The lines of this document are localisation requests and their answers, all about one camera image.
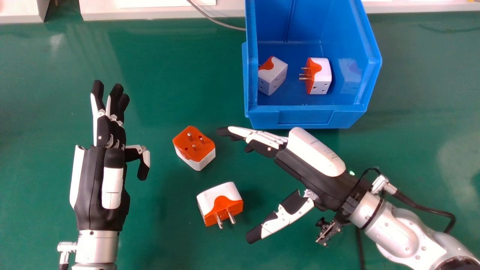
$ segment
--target robotic arm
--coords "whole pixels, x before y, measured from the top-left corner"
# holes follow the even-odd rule
[[[137,176],[144,181],[150,169],[150,152],[140,145],[126,146],[124,112],[130,102],[116,84],[105,106],[104,86],[95,81],[90,95],[93,146],[75,147],[70,205],[75,210],[77,242],[60,242],[60,270],[67,270],[70,253],[76,253],[72,270],[115,270],[119,234],[130,208],[125,190],[126,162],[140,159]]]
[[[327,241],[342,227],[354,224],[364,230],[387,259],[414,270],[480,270],[480,262],[452,236],[435,232],[406,209],[395,208],[384,200],[385,192],[415,205],[388,178],[379,174],[373,184],[350,175],[345,163],[330,148],[301,128],[294,128],[288,137],[268,132],[229,126],[217,133],[232,141],[244,140],[245,152],[257,151],[299,180],[307,189],[303,196],[297,190],[250,230],[247,242],[252,244],[283,229],[312,208],[332,210],[331,222],[321,218],[316,242]],[[448,213],[437,211],[448,216]],[[455,222],[452,216],[451,226]]]

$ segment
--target blue plastic bin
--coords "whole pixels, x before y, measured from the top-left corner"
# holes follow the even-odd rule
[[[349,128],[366,112],[382,57],[360,0],[246,0],[245,7],[245,116],[253,128]],[[258,67],[271,55],[288,74],[267,96],[258,92]],[[308,57],[330,60],[326,95],[308,95],[298,79]]]

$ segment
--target robotic hand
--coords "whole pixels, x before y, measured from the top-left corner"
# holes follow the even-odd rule
[[[93,113],[93,146],[75,147],[70,205],[75,210],[77,242],[60,242],[60,270],[68,269],[70,253],[76,252],[72,270],[115,270],[119,234],[128,215],[130,196],[125,190],[126,162],[140,159],[138,179],[150,169],[150,152],[140,145],[126,146],[124,112],[130,98],[116,84],[103,99],[103,84],[94,81],[90,99]]]
[[[455,223],[447,212],[419,206],[394,187],[380,173],[373,184],[350,175],[345,163],[330,148],[301,128],[293,128],[288,137],[268,132],[229,126],[217,129],[220,136],[232,141],[244,140],[245,152],[273,158],[274,162],[299,180],[305,187],[302,196],[294,191],[250,230],[247,242],[252,244],[285,228],[312,208],[336,212],[331,222],[321,218],[316,242],[327,241],[348,224],[364,230],[382,255],[415,270],[480,270],[480,262],[458,240],[446,234]],[[451,222],[446,233],[436,232],[406,209],[395,208],[384,200],[385,192],[417,209],[447,216]]]

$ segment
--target gray cable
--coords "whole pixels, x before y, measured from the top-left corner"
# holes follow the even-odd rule
[[[208,14],[206,14],[205,12],[203,12],[197,5],[195,5],[192,0],[187,0],[188,3],[190,3],[190,5],[192,5],[196,10],[198,10],[198,12],[200,12],[203,16],[205,16],[205,18],[209,19],[210,21],[218,24],[218,25],[221,25],[221,26],[224,26],[226,28],[230,28],[230,29],[235,29],[235,30],[240,30],[240,31],[247,31],[247,29],[245,28],[242,28],[242,27],[238,27],[238,26],[233,26],[233,25],[228,25],[226,23],[223,23],[223,22],[220,22],[220,21],[217,21],[215,20],[214,18],[208,16]]]

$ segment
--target green table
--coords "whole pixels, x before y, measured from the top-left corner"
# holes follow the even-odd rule
[[[368,112],[348,130],[312,133],[356,173],[380,166],[419,203],[455,213],[453,235],[480,255],[480,13],[370,20],[384,65]],[[132,204],[119,269],[357,269],[353,228],[330,248],[315,243],[315,222],[332,213],[312,211],[264,241],[244,240],[302,188],[272,160],[215,135],[217,127],[250,126],[243,114],[244,40],[244,33],[206,19],[83,22],[74,4],[42,25],[0,26],[0,269],[56,269],[57,243],[76,241],[72,158],[75,144],[91,144],[94,79],[107,88],[124,85],[132,98],[128,141],[152,153],[146,182],[136,180],[136,164],[128,171]],[[172,146],[189,124],[216,142],[217,158],[202,172]],[[227,181],[235,181],[245,210],[235,226],[205,228],[195,196]],[[419,215],[436,230],[447,224]],[[366,238],[364,246],[368,269],[405,268]]]

